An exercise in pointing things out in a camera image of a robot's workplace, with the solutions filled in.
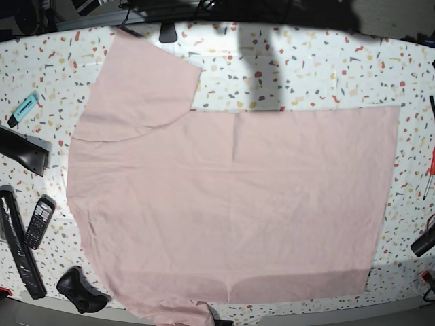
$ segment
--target pink t-shirt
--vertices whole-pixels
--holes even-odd
[[[118,32],[75,129],[67,197],[110,293],[159,325],[200,302],[364,291],[397,107],[191,111],[201,70]]]

